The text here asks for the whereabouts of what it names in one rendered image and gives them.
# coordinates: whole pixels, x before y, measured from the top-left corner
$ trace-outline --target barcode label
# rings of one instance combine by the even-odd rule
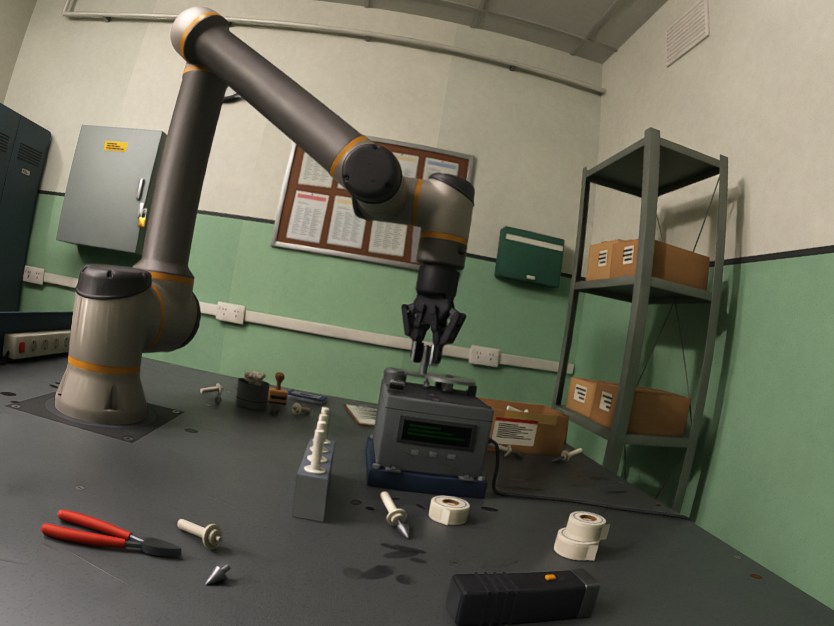
[[[584,385],[576,385],[576,388],[573,390],[573,399],[577,402],[581,402],[585,404],[585,396],[588,395],[588,388]]]
[[[601,408],[606,413],[611,412],[611,402],[614,401],[614,395],[608,393],[607,391],[602,392],[602,398],[599,401],[599,408]]]
[[[492,438],[505,446],[521,447],[536,444],[536,422],[497,418],[492,429]]]

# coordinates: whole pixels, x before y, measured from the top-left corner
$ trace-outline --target stacked tape rolls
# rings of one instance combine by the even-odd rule
[[[460,526],[469,518],[469,503],[457,496],[435,496],[429,505],[429,517],[444,526]]]
[[[599,542],[608,538],[608,528],[602,515],[574,511],[568,518],[568,525],[556,535],[553,549],[566,559],[593,561],[597,558]]]

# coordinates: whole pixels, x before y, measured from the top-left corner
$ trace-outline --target shelving unit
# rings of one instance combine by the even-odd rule
[[[559,369],[556,389],[553,394],[553,408],[570,417],[574,424],[603,437],[607,440],[603,465],[616,472],[619,468],[623,449],[628,445],[658,446],[684,448],[683,466],[673,507],[680,511],[683,497],[692,470],[695,447],[704,413],[707,388],[709,385],[712,357],[715,348],[715,335],[718,327],[718,313],[721,304],[721,286],[724,274],[724,241],[727,230],[727,157],[715,159],[684,146],[672,143],[660,137],[660,132],[649,128],[640,141],[629,146],[619,154],[600,163],[592,169],[582,171],[582,195],[579,205],[579,225],[576,235],[576,259],[571,279],[568,299],[568,315],[565,321],[565,335],[562,340],[560,363],[568,363],[573,330],[576,322],[576,305],[580,293],[587,293],[606,298],[631,302],[623,367],[620,372],[620,386],[617,402],[614,406],[611,428],[597,424],[583,415],[579,415],[564,406],[562,395],[565,387],[566,372]],[[654,259],[655,220],[657,219],[657,199],[659,196],[681,189],[687,185],[718,176],[718,233],[715,246],[715,269],[712,278],[712,291],[693,289],[677,283],[652,277]],[[585,234],[588,218],[588,198],[591,184],[601,185],[638,196],[642,199],[640,206],[640,233],[637,246],[636,270],[634,276],[611,278],[607,280],[585,281],[581,278],[583,257],[585,253]],[[646,318],[649,306],[653,304],[675,303],[703,305],[708,304],[706,345],[704,346],[704,363],[700,381],[692,408],[692,422],[684,437],[660,437],[651,435],[629,434],[628,422],[634,390],[640,372],[640,356],[646,331]]]

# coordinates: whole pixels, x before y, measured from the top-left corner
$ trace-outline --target yellow warning label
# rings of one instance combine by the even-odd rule
[[[107,152],[127,152],[126,141],[105,141],[104,149]]]

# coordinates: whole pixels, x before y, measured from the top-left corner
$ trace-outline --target digital display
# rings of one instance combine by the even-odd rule
[[[474,432],[473,426],[453,426],[403,418],[400,441],[469,450]]]

